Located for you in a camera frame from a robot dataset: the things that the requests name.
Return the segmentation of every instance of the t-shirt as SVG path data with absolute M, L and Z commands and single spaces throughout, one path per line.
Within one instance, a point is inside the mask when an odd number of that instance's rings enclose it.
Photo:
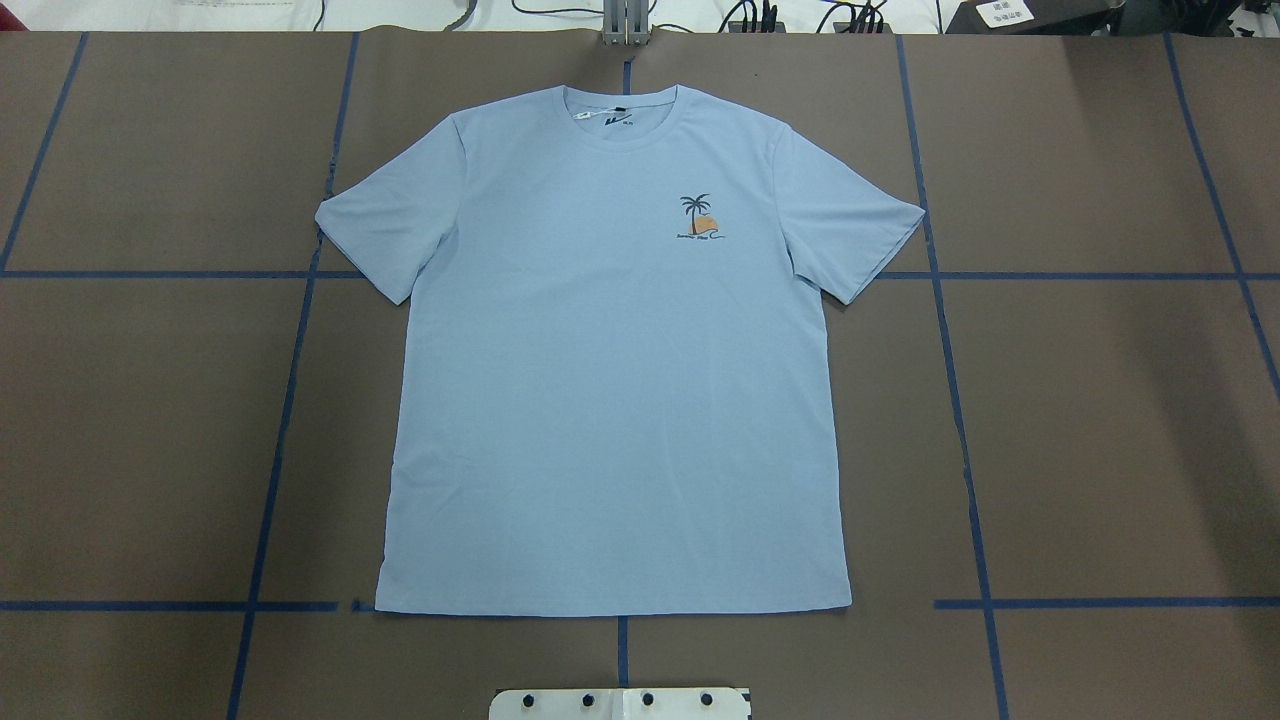
M 461 110 L 326 200 L 412 297 L 375 607 L 849 605 L 820 291 L 851 301 L 922 215 L 678 85 Z

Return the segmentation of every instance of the short sleeve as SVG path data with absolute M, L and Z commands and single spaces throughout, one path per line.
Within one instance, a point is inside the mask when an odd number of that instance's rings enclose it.
M 452 232 L 466 183 L 453 117 L 316 210 L 325 236 L 399 305 Z
M 773 182 L 795 274 L 846 305 L 924 217 L 924 210 L 881 191 L 790 127 L 774 147 Z

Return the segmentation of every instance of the blue tape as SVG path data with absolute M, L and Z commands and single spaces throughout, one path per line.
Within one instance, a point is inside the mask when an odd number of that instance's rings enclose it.
M 40 141 L 40 150 L 36 151 L 36 161 L 31 167 L 31 174 L 27 176 L 27 187 L 22 191 L 22 199 L 18 200 L 18 210 L 13 214 L 13 222 L 9 224 L 9 236 L 4 241 L 4 250 L 0 250 L 0 270 L 9 264 L 9 255 L 13 254 L 13 245 L 18 241 L 18 228 L 22 227 L 22 218 L 27 214 L 27 204 L 31 202 L 31 193 L 36 190 L 36 179 L 40 177 L 40 168 L 45 164 L 45 155 L 49 152 L 49 143 L 54 140 L 54 129 L 58 128 L 58 120 L 63 117 L 63 106 L 67 105 L 67 95 L 72 90 L 72 81 L 76 79 L 76 72 L 79 69 L 81 58 L 84 56 L 84 45 L 88 42 L 88 33 L 82 32 L 79 42 L 76 45 L 76 55 L 72 56 L 72 65 L 67 69 L 67 78 L 63 81 L 63 90 L 58 94 L 58 102 L 54 104 L 54 114 L 49 118 L 49 126 L 45 128 L 45 137 Z
M 627 650 L 627 625 L 630 618 L 618 615 L 618 687 L 631 687 L 630 651 Z
M 307 270 L 0 270 L 14 279 L 303 279 Z M 316 270 L 317 279 L 362 279 L 360 270 Z
M 0 600 L 0 612 L 337 612 L 337 602 Z
M 333 126 L 333 152 L 329 155 L 329 177 L 324 183 L 324 196 L 333 197 L 333 179 L 338 174 L 338 151 L 342 149 L 342 131 L 347 126 L 347 102 L 351 100 L 351 78 L 356 74 L 356 53 L 360 50 L 360 33 L 351 33 L 351 49 L 347 51 L 347 77 L 342 81 L 342 97 L 338 100 L 338 122 Z
M 351 78 L 356 69 L 356 51 L 360 47 L 360 33 L 351 33 L 351 50 L 347 54 L 347 74 L 343 79 L 342 99 L 338 102 L 338 120 L 334 126 L 333 154 L 329 159 L 329 176 L 325 181 L 325 193 L 333 192 L 333 178 L 337 172 L 338 151 L 342 145 L 342 128 L 347 117 L 347 101 L 351 97 Z M 262 569 L 266 565 L 266 547 L 271 538 L 271 520 L 275 514 L 275 498 L 280 488 L 280 469 L 284 465 L 284 441 L 293 416 L 293 398 L 298 386 L 298 364 L 302 359 L 302 341 L 307 334 L 307 322 L 311 315 L 311 300 L 315 296 L 316 274 L 320 265 L 320 250 L 324 234 L 316 228 L 316 247 L 307 268 L 307 287 L 302 293 L 302 313 L 298 316 L 298 332 L 293 340 L 293 357 L 289 360 L 289 379 L 284 386 L 284 407 L 280 410 L 280 427 L 275 434 L 275 455 L 271 460 L 271 477 L 266 487 L 266 502 L 262 506 L 262 524 L 259 527 L 257 551 L 253 553 L 253 575 L 250 580 L 248 602 L 256 605 L 262 588 Z M 230 698 L 227 702 L 227 720 L 236 720 L 239 712 L 241 689 L 244 687 L 244 671 L 248 666 L 248 650 L 253 641 L 253 609 L 244 612 L 241 628 L 241 644 L 236 655 L 236 674 L 232 678 Z
M 1240 283 L 1240 295 L 1244 296 L 1244 306 L 1249 311 L 1249 322 L 1253 324 L 1253 334 L 1258 338 L 1262 350 L 1262 361 L 1267 366 L 1267 375 L 1271 378 L 1271 389 L 1280 400 L 1280 372 L 1276 370 L 1276 360 L 1271 354 L 1271 345 L 1267 342 L 1267 333 L 1262 329 L 1262 320 L 1258 318 L 1258 307 L 1253 302 L 1253 292 L 1244 277 L 1244 265 L 1240 263 L 1240 254 L 1235 249 L 1235 240 L 1231 237 L 1231 227 L 1226 222 L 1226 213 L 1222 210 L 1222 201 L 1217 195 L 1217 184 L 1213 182 L 1213 173 L 1208 169 L 1208 160 L 1204 159 L 1204 149 L 1201 146 L 1199 133 L 1196 132 L 1196 122 L 1192 119 L 1192 109 L 1187 102 L 1187 91 L 1183 88 L 1183 76 L 1178 69 L 1178 54 L 1174 51 L 1174 37 L 1165 33 L 1165 54 L 1169 55 L 1169 70 L 1174 76 L 1174 90 L 1178 91 L 1178 105 L 1183 110 L 1183 120 L 1187 123 L 1187 135 L 1192 141 L 1192 150 L 1196 151 L 1196 161 L 1199 163 L 1201 176 L 1204 178 L 1204 188 L 1208 190 L 1208 199 L 1213 204 L 1213 214 L 1217 215 L 1217 227 L 1222 231 L 1222 242 L 1226 243 L 1226 254 L 1231 258 L 1231 266 L 1235 268 L 1235 278 Z
M 1235 273 L 1007 273 L 940 272 L 945 281 L 1234 281 Z
M 1036 597 L 936 600 L 934 610 L 1114 610 L 1125 607 L 1280 607 L 1280 596 Z
M 906 46 L 902 36 L 896 35 L 897 67 L 902 79 L 902 102 L 906 109 L 906 129 L 911 140 L 911 161 L 915 165 L 915 187 L 924 209 L 924 247 L 929 255 L 929 273 L 933 281 L 933 304 L 938 315 L 938 331 L 942 334 L 942 359 L 947 370 L 947 388 L 951 392 L 951 414 L 960 438 L 960 455 L 965 491 L 969 496 L 969 533 L 973 541 L 973 556 L 978 570 L 978 589 L 984 601 L 991 600 L 991 582 L 987 575 L 987 553 L 982 541 L 982 520 L 978 515 L 978 493 L 973 486 L 973 466 L 969 459 L 969 437 L 965 433 L 964 411 L 960 405 L 960 386 L 956 380 L 955 356 L 951 352 L 951 331 L 947 325 L 946 305 L 942 297 L 942 279 L 938 272 L 938 255 L 933 243 L 933 223 L 929 218 L 929 197 L 924 187 L 924 161 L 920 158 L 920 140 L 915 127 L 915 108 L 911 104 L 911 82 L 906 67 Z M 996 633 L 996 614 L 989 607 L 983 610 L 987 629 L 987 653 L 991 659 L 991 676 L 996 691 L 996 708 L 1001 720 L 1009 720 L 1009 700 L 1005 693 L 1005 671 L 1000 659 L 1000 638 Z
M 13 279 L 305 279 L 307 270 L 0 270 Z M 360 270 L 316 270 L 316 279 L 365 279 Z M 945 281 L 1235 281 L 1235 273 L 1056 273 L 942 270 Z M 931 281 L 925 270 L 882 270 L 881 281 Z M 1244 273 L 1251 282 L 1280 281 L 1280 273 Z

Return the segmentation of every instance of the black cable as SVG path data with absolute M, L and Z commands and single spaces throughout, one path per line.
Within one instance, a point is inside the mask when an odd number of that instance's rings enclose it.
M 444 26 L 444 31 L 448 32 L 451 29 L 458 29 L 463 23 L 466 23 L 467 20 L 470 20 L 471 15 L 476 12 L 476 4 L 480 0 L 467 0 L 467 9 L 462 12 L 462 14 L 458 17 L 458 19 L 456 19 L 452 23 Z
M 827 26 L 827 18 L 831 17 L 840 8 L 849 8 L 849 27 L 840 31 L 842 33 L 878 33 L 884 32 L 884 14 L 879 12 L 888 0 L 881 0 L 879 5 L 872 5 L 868 0 L 865 4 L 859 5 L 856 3 L 832 3 L 827 14 L 822 17 L 818 22 L 818 29 L 813 31 L 814 35 L 822 32 L 822 28 Z
M 724 32 L 724 28 L 728 27 L 728 19 L 733 15 L 733 12 L 737 10 L 739 8 L 742 8 L 742 32 L 748 32 L 746 31 L 746 22 L 748 22 L 746 20 L 746 6 L 748 5 L 751 6 L 751 17 L 754 18 L 755 17 L 755 10 L 756 10 L 756 8 L 755 8 L 755 0 L 737 0 L 737 3 L 732 8 L 730 8 L 727 13 L 724 13 L 724 19 L 721 20 L 721 27 L 717 28 L 716 32 Z
M 556 13 L 590 13 L 593 15 L 603 15 L 604 10 L 595 10 L 593 8 L 556 8 L 552 10 L 526 10 L 520 5 L 516 5 L 516 0 L 511 0 L 511 6 L 517 13 L 524 13 L 526 15 L 554 15 Z
M 854 5 L 852 3 L 832 3 L 831 8 L 827 8 L 827 14 L 824 14 L 822 19 L 818 20 L 818 29 L 813 31 L 813 33 L 818 35 L 819 32 L 822 32 L 822 28 L 827 26 L 827 18 L 829 18 L 832 13 L 835 13 L 841 8 L 849 8 L 849 24 L 854 24 L 854 18 L 856 17 L 858 13 L 858 6 Z

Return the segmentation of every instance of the crew neckline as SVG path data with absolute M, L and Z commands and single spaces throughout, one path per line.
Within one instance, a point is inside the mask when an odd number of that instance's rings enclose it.
M 630 150 L 637 150 L 645 147 L 653 142 L 657 142 L 664 135 L 672 131 L 680 124 L 682 115 L 685 114 L 685 108 L 689 105 L 689 96 L 691 90 L 682 85 L 673 85 L 666 90 L 659 90 L 657 92 L 644 92 L 640 95 L 608 95 L 603 92 L 589 92 L 586 90 L 577 90 L 576 87 L 570 87 L 567 85 L 561 85 L 553 87 L 548 91 L 548 99 L 552 111 L 559 118 L 559 126 L 563 127 L 570 137 L 576 142 L 589 145 L 598 150 L 609 150 L 616 152 L 625 152 Z M 654 105 L 671 105 L 671 111 L 667 117 L 662 119 L 657 127 L 644 133 L 640 137 L 632 137 L 630 140 L 605 140 L 598 135 L 591 135 L 571 117 L 568 111 L 568 102 L 579 102 L 582 105 L 599 105 L 603 108 L 621 106 L 621 108 L 640 108 L 640 106 L 654 106 Z

